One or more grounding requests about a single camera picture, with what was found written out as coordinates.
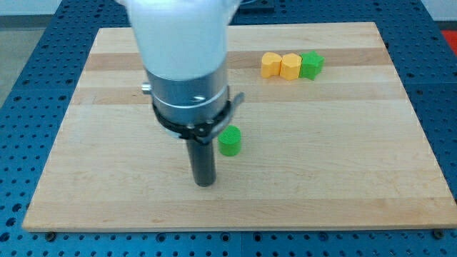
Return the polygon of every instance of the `green cube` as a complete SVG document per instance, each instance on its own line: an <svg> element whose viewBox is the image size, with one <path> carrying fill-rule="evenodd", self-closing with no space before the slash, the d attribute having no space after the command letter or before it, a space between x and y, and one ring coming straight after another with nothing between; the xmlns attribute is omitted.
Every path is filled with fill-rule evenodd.
<svg viewBox="0 0 457 257"><path fill-rule="evenodd" d="M307 78L314 80L317 74L321 73L323 62L325 58L312 51L309 53L300 54L301 56L301 68L300 78Z"/></svg>

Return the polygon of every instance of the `blue perforated surface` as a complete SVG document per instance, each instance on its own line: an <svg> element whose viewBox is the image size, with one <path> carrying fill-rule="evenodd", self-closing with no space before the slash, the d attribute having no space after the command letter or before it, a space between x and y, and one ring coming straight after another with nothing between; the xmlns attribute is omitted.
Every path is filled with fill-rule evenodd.
<svg viewBox="0 0 457 257"><path fill-rule="evenodd" d="M457 196L457 65L415 0L276 0L233 24L375 21ZM21 229L100 27L128 26L113 1L63 0L0 110L0 256L457 256L457 230L65 234Z"/></svg>

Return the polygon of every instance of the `wood grain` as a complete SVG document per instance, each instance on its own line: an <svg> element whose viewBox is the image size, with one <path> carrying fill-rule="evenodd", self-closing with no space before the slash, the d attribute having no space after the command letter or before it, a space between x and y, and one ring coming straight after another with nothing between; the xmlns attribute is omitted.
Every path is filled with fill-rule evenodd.
<svg viewBox="0 0 457 257"><path fill-rule="evenodd" d="M29 231L457 227L457 206L373 23L228 28L243 148L209 188L168 136L130 29L101 29L23 227ZM260 76L265 51L316 49L315 81Z"/></svg>

